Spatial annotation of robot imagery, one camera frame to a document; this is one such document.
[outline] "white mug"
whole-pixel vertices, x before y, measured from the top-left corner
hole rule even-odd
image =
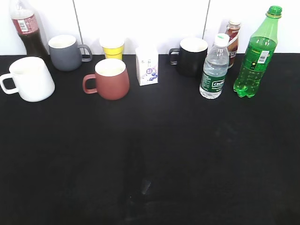
[[[53,79],[45,62],[38,57],[25,57],[9,67],[10,74],[0,76],[0,85],[6,94],[19,93],[28,102],[42,101],[55,89]],[[6,89],[3,80],[12,78],[16,88]]]

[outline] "yellow cup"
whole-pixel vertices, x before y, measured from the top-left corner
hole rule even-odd
[[[100,45],[103,48],[106,59],[119,59],[122,60],[124,50],[124,40],[117,38],[110,38],[107,40],[100,40]]]

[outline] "water bottle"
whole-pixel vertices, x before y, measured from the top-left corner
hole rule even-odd
[[[217,98],[222,92],[229,64],[228,41],[227,34],[216,35],[214,46],[206,56],[199,87],[201,95],[205,98]]]

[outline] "cola bottle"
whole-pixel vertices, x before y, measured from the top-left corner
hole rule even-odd
[[[28,56],[48,57],[43,45],[36,16],[25,0],[10,0],[9,12],[19,37],[23,41]]]

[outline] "green soda bottle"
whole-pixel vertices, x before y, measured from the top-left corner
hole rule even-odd
[[[278,19],[282,8],[271,6],[257,31],[251,36],[246,55],[240,67],[240,74],[234,82],[233,90],[239,97],[253,97],[270,63],[277,46]]]

